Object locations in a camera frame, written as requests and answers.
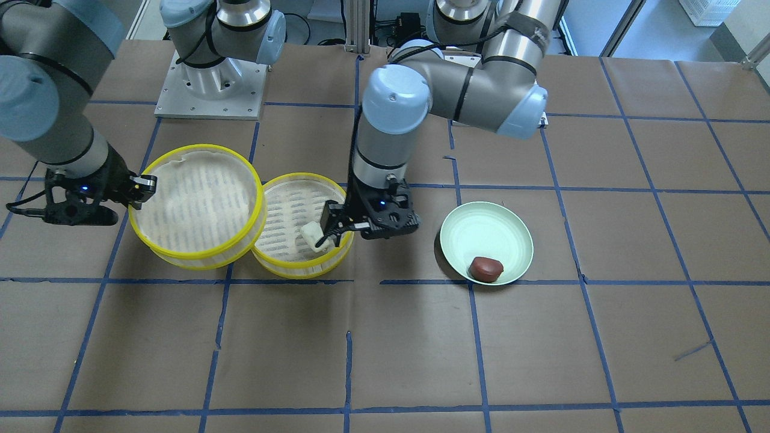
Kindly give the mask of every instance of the wall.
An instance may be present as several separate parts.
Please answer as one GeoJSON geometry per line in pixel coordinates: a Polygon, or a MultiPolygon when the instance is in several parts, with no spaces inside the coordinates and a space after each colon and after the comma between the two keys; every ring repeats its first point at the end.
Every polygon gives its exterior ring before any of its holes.
{"type": "MultiPolygon", "coordinates": [[[[741,0],[725,20],[725,25],[744,52],[750,52],[770,32],[768,23],[770,23],[768,0],[741,0]]],[[[759,64],[757,71],[766,82],[770,82],[770,59],[765,58],[759,64]]]]}

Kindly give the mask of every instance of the black strap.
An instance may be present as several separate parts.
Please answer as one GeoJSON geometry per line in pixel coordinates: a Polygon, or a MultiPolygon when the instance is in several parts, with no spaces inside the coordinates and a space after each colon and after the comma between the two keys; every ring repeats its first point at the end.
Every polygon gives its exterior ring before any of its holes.
{"type": "Polygon", "coordinates": [[[468,92],[468,86],[470,85],[470,77],[473,76],[474,68],[468,68],[468,72],[465,74],[465,81],[463,82],[463,89],[460,90],[460,97],[457,99],[457,105],[454,108],[454,117],[452,120],[457,122],[460,119],[460,112],[463,110],[463,104],[465,103],[465,94],[468,92]]]}
{"type": "Polygon", "coordinates": [[[34,52],[22,52],[17,54],[17,56],[23,59],[34,60],[36,62],[42,63],[43,65],[56,69],[57,71],[61,72],[62,74],[68,76],[69,78],[77,82],[83,88],[83,90],[85,90],[89,94],[89,96],[93,96],[94,91],[91,88],[91,86],[81,76],[75,73],[75,71],[64,66],[63,64],[56,62],[55,60],[49,59],[48,57],[43,57],[42,55],[35,54],[34,52]]]}
{"type": "Polygon", "coordinates": [[[211,34],[211,28],[214,25],[214,19],[216,18],[216,2],[212,3],[209,7],[209,12],[206,15],[206,32],[204,35],[206,36],[206,43],[209,45],[209,49],[211,52],[216,54],[219,57],[223,57],[221,54],[219,54],[216,51],[216,47],[214,46],[214,36],[211,34]]]}
{"type": "Polygon", "coordinates": [[[545,55],[546,50],[548,50],[548,40],[551,36],[551,30],[547,25],[535,18],[516,11],[505,15],[503,18],[505,18],[505,23],[503,25],[526,36],[540,47],[543,55],[545,55]]]}

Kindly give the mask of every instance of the steamer basket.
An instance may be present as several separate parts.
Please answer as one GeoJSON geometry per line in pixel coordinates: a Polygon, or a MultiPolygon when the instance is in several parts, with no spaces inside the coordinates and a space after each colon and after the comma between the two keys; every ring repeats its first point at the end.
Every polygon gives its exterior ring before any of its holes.
{"type": "Polygon", "coordinates": [[[155,196],[129,208],[136,235],[155,254],[192,270],[226,266],[251,249],[266,220],[264,189],[254,167],[213,144],[173,150],[150,164],[155,196]]]}
{"type": "Polygon", "coordinates": [[[314,253],[300,228],[318,221],[327,200],[342,203],[345,191],[331,179],[313,173],[290,173],[265,185],[267,221],[252,252],[270,272],[280,277],[314,278],[334,269],[350,251],[353,233],[342,235],[339,247],[314,253]]]}

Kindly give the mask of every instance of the brown food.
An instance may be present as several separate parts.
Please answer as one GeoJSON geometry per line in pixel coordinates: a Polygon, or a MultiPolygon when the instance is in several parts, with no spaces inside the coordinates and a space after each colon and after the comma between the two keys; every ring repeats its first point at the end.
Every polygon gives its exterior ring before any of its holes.
{"type": "Polygon", "coordinates": [[[503,264],[489,257],[476,257],[470,264],[470,275],[482,283],[493,283],[503,273],[503,264]]]}

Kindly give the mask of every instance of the blue grid line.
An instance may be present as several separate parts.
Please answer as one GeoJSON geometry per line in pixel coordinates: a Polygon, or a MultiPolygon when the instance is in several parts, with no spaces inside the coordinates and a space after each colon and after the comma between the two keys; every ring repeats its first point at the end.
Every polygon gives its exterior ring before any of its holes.
{"type": "MultiPolygon", "coordinates": [[[[450,146],[454,147],[454,134],[452,133],[452,123],[447,124],[449,132],[450,146]]],[[[452,162],[452,174],[454,176],[454,193],[457,205],[463,204],[462,193],[460,191],[460,171],[457,168],[457,159],[452,156],[445,156],[452,162]]],[[[476,364],[479,374],[479,388],[481,393],[481,411],[484,414],[484,430],[486,433],[492,433],[492,419],[489,414],[489,398],[487,396],[487,375],[484,373],[484,355],[481,351],[481,334],[479,332],[478,311],[476,309],[476,294],[474,284],[467,281],[468,302],[470,302],[470,321],[474,329],[474,343],[476,347],[476,364]]]]}
{"type": "Polygon", "coordinates": [[[689,401],[633,401],[620,403],[623,409],[640,408],[715,408],[736,406],[733,400],[689,400],[689,401]]]}
{"type": "Polygon", "coordinates": [[[479,385],[481,387],[481,411],[484,413],[484,427],[487,433],[492,433],[492,418],[489,415],[489,397],[487,396],[487,375],[484,373],[484,353],[481,351],[481,333],[479,317],[476,308],[476,292],[474,284],[468,281],[468,297],[470,299],[470,319],[474,326],[474,342],[476,344],[476,363],[479,369],[479,385]]]}
{"type": "Polygon", "coordinates": [[[67,391],[64,394],[64,400],[62,401],[62,408],[59,411],[59,416],[56,418],[56,424],[53,429],[53,433],[59,433],[62,430],[62,423],[64,422],[64,417],[67,412],[67,409],[69,407],[69,401],[72,398],[72,392],[75,390],[75,383],[78,380],[78,376],[80,374],[80,367],[83,365],[83,358],[85,358],[85,349],[89,345],[89,340],[91,339],[91,333],[94,329],[94,324],[96,323],[96,315],[99,313],[99,307],[102,304],[102,298],[104,297],[105,289],[107,288],[107,277],[109,276],[109,273],[112,271],[112,265],[115,263],[115,257],[118,255],[118,246],[120,245],[120,240],[123,237],[123,233],[126,230],[126,222],[129,220],[128,218],[128,211],[126,211],[123,214],[123,221],[120,224],[120,229],[118,230],[118,236],[115,237],[115,243],[112,245],[112,252],[109,255],[109,261],[107,262],[107,268],[104,271],[104,278],[102,279],[102,283],[99,286],[99,292],[96,294],[96,299],[94,300],[93,308],[91,309],[91,316],[89,318],[88,326],[85,328],[85,334],[83,335],[83,341],[80,344],[80,350],[78,351],[78,358],[75,361],[75,367],[72,369],[72,375],[69,379],[69,385],[67,385],[67,391]]]}
{"type": "MultiPolygon", "coordinates": [[[[77,278],[77,277],[0,277],[0,282],[11,281],[14,283],[57,283],[57,284],[97,284],[102,278],[77,278]]],[[[165,278],[107,278],[107,284],[196,284],[217,285],[224,284],[225,280],[197,279],[197,280],[170,280],[165,278]]],[[[746,286],[746,287],[770,287],[770,281],[744,281],[744,280],[592,280],[584,277],[583,281],[591,286],[746,286]]],[[[252,284],[266,286],[281,285],[315,285],[324,284],[331,286],[339,283],[352,283],[354,280],[247,280],[233,278],[230,284],[252,284]]],[[[453,285],[465,284],[467,280],[382,280],[380,285],[453,285]]],[[[510,286],[568,286],[578,285],[579,280],[516,280],[510,286]]]]}
{"type": "Polygon", "coordinates": [[[709,119],[714,123],[770,123],[770,120],[740,120],[740,119],[709,119]]]}
{"type": "Polygon", "coordinates": [[[353,409],[354,414],[417,414],[417,413],[444,413],[444,412],[481,412],[480,405],[462,406],[381,406],[375,408],[353,409]]]}
{"type": "MultiPolygon", "coordinates": [[[[770,400],[740,400],[741,406],[770,406],[770,400]]],[[[620,409],[634,408],[723,408],[735,407],[733,400],[682,400],[682,401],[623,401],[618,402],[620,409]]],[[[587,411],[613,409],[612,403],[550,403],[550,404],[490,404],[489,412],[512,411],[587,411]]],[[[481,412],[478,404],[461,406],[383,406],[350,409],[351,414],[409,414],[409,413],[446,413],[446,412],[481,412]]],[[[202,409],[166,409],[162,411],[135,411],[129,409],[67,410],[69,417],[122,417],[122,416],[201,416],[202,409]]],[[[345,408],[221,408],[210,409],[208,416],[227,415],[343,415],[345,408]]],[[[52,410],[9,410],[0,411],[0,418],[37,418],[54,417],[60,411],[52,410]]]]}
{"type": "Polygon", "coordinates": [[[350,400],[353,395],[353,336],[345,334],[345,406],[343,408],[343,433],[350,433],[350,400]]]}
{"type": "Polygon", "coordinates": [[[688,92],[690,92],[690,96],[692,96],[692,99],[695,101],[695,105],[698,107],[698,111],[701,113],[701,116],[703,116],[703,120],[706,121],[706,126],[708,126],[708,130],[711,132],[711,136],[714,137],[714,141],[717,143],[717,147],[719,147],[719,152],[721,152],[722,157],[725,158],[727,167],[730,168],[730,173],[732,173],[732,176],[735,178],[735,182],[738,184],[738,188],[740,188],[741,191],[744,192],[743,197],[746,199],[746,203],[748,203],[748,206],[752,209],[752,212],[754,213],[754,218],[757,219],[759,226],[762,228],[762,232],[765,234],[765,238],[767,238],[767,240],[770,241],[770,233],[768,233],[767,227],[765,227],[764,223],[762,222],[762,218],[759,217],[759,213],[757,212],[757,209],[754,207],[752,200],[748,197],[748,194],[745,194],[745,188],[743,187],[743,183],[738,178],[738,173],[735,171],[735,168],[733,167],[732,162],[730,162],[730,158],[728,158],[727,152],[725,152],[725,148],[722,146],[721,141],[719,140],[719,137],[717,137],[717,133],[716,131],[714,131],[714,126],[711,124],[711,121],[709,121],[708,117],[706,117],[706,111],[703,110],[701,103],[698,101],[698,98],[695,96],[695,92],[693,92],[692,87],[690,87],[690,83],[687,81],[687,77],[685,77],[684,72],[682,72],[681,67],[679,66],[679,63],[676,62],[675,65],[676,65],[676,69],[679,71],[679,75],[682,81],[684,81],[685,86],[687,86],[688,92]]]}
{"type": "Polygon", "coordinates": [[[251,139],[251,150],[249,151],[249,162],[254,164],[254,153],[256,153],[256,141],[259,137],[259,122],[254,124],[254,135],[251,139]]]}
{"type": "MultiPolygon", "coordinates": [[[[652,177],[650,176],[650,173],[647,169],[647,164],[644,163],[644,158],[641,155],[641,150],[636,141],[636,136],[634,135],[634,131],[631,129],[631,124],[628,122],[628,118],[625,117],[625,111],[623,110],[623,106],[621,104],[620,98],[618,97],[618,93],[615,90],[615,87],[612,83],[612,79],[610,78],[610,74],[609,74],[609,71],[607,70],[607,66],[604,64],[604,60],[601,58],[599,58],[599,63],[601,64],[602,71],[604,71],[604,76],[607,79],[607,82],[610,86],[610,90],[612,91],[612,95],[615,99],[615,103],[618,105],[618,109],[620,110],[621,115],[624,117],[626,129],[628,130],[628,135],[631,137],[631,143],[634,145],[634,150],[636,151],[637,157],[639,158],[639,163],[641,164],[641,168],[644,170],[644,175],[647,177],[647,181],[650,184],[650,188],[654,190],[655,184],[653,183],[652,177]]],[[[685,274],[685,278],[690,283],[688,286],[690,287],[690,292],[692,294],[693,300],[695,301],[695,306],[698,308],[698,313],[701,315],[701,320],[706,330],[706,334],[708,335],[708,339],[712,342],[711,347],[713,347],[714,349],[714,354],[716,355],[716,358],[719,361],[719,366],[722,369],[722,373],[725,376],[725,380],[727,381],[728,388],[730,388],[730,393],[733,397],[733,401],[735,402],[738,408],[738,414],[741,416],[741,420],[743,421],[743,425],[746,432],[752,433],[752,429],[751,427],[749,427],[748,420],[746,419],[746,414],[743,411],[743,407],[740,405],[740,402],[738,399],[738,393],[736,392],[735,386],[733,385],[732,379],[727,369],[727,365],[725,364],[725,360],[722,358],[721,351],[719,350],[717,341],[714,338],[714,334],[711,332],[711,325],[709,325],[708,323],[708,318],[706,318],[705,311],[703,309],[703,306],[701,305],[700,299],[698,298],[698,293],[695,290],[695,285],[691,283],[692,279],[690,278],[690,273],[688,271],[687,264],[685,263],[685,259],[681,253],[681,250],[679,249],[679,244],[677,243],[676,237],[674,236],[674,231],[671,228],[671,224],[668,221],[668,217],[666,216],[666,212],[663,208],[663,203],[661,202],[661,198],[658,195],[658,193],[656,193],[655,191],[653,191],[652,195],[655,198],[656,204],[658,205],[658,211],[660,212],[661,217],[663,219],[663,223],[666,226],[666,230],[668,231],[668,236],[671,238],[671,243],[674,246],[674,251],[677,254],[677,258],[679,260],[679,264],[681,265],[682,271],[685,274]]]]}
{"type": "Polygon", "coordinates": [[[444,159],[452,161],[452,174],[454,175],[454,195],[457,205],[463,204],[463,197],[460,193],[460,173],[457,171],[457,159],[453,156],[445,156],[444,159]]]}
{"type": "Polygon", "coordinates": [[[89,101],[89,104],[116,104],[121,106],[154,106],[157,105],[157,101],[107,101],[104,99],[94,99],[89,101]]]}
{"type": "Polygon", "coordinates": [[[770,406],[770,400],[741,400],[744,406],[770,406]]]}
{"type": "Polygon", "coordinates": [[[206,422],[209,416],[209,406],[211,405],[211,394],[214,390],[214,377],[216,376],[216,365],[219,362],[219,351],[222,350],[222,333],[225,328],[225,316],[227,315],[227,302],[230,298],[230,280],[233,278],[233,264],[227,265],[227,274],[225,276],[225,287],[222,290],[222,311],[219,313],[219,320],[216,325],[216,336],[214,337],[214,350],[211,353],[211,365],[209,366],[209,377],[206,380],[206,394],[203,397],[203,412],[200,415],[198,432],[206,431],[206,422]]]}
{"type": "Polygon", "coordinates": [[[449,133],[449,150],[454,150],[454,134],[452,133],[451,119],[447,119],[447,132],[449,133]]]}
{"type": "Polygon", "coordinates": [[[551,155],[551,148],[548,146],[548,139],[545,136],[545,130],[540,130],[540,137],[543,140],[543,146],[545,148],[545,156],[548,159],[548,166],[551,169],[551,177],[554,179],[554,186],[556,187],[556,198],[559,202],[561,209],[561,215],[564,218],[564,229],[567,232],[567,241],[570,244],[570,251],[572,252],[572,259],[575,262],[577,274],[580,277],[580,289],[583,294],[583,302],[585,302],[586,311],[588,313],[588,320],[591,322],[591,330],[594,333],[594,340],[596,341],[596,348],[601,359],[601,367],[604,370],[604,379],[607,382],[607,390],[610,395],[610,403],[615,415],[615,423],[618,425],[618,433],[624,433],[623,421],[621,420],[620,407],[618,406],[618,399],[615,395],[615,387],[612,383],[612,376],[610,374],[610,366],[607,362],[607,355],[604,353],[604,345],[601,342],[601,335],[599,334],[599,327],[596,323],[596,317],[594,316],[594,308],[591,306],[591,299],[588,296],[588,289],[584,281],[584,275],[581,271],[580,261],[578,259],[578,250],[575,246],[574,238],[572,237],[572,229],[570,228],[569,219],[567,218],[567,208],[564,206],[564,198],[561,195],[559,188],[559,180],[556,176],[556,166],[554,165],[554,159],[551,155]]]}
{"type": "Polygon", "coordinates": [[[59,411],[0,411],[0,418],[55,417],[59,411]]]}
{"type": "Polygon", "coordinates": [[[355,109],[356,106],[350,104],[316,104],[311,102],[265,102],[265,106],[281,106],[281,107],[315,107],[315,108],[342,108],[342,109],[355,109]]]}
{"type": "MultiPolygon", "coordinates": [[[[585,119],[623,119],[623,116],[617,114],[587,114],[579,112],[546,112],[546,116],[553,117],[581,117],[585,119]]],[[[631,120],[663,120],[666,122],[705,122],[710,121],[713,123],[770,123],[770,120],[757,120],[757,119],[699,119],[693,117],[664,117],[664,116],[626,116],[626,119],[631,120]]]]}
{"type": "Polygon", "coordinates": [[[341,415],[342,408],[239,408],[211,409],[209,416],[227,415],[341,415]]]}

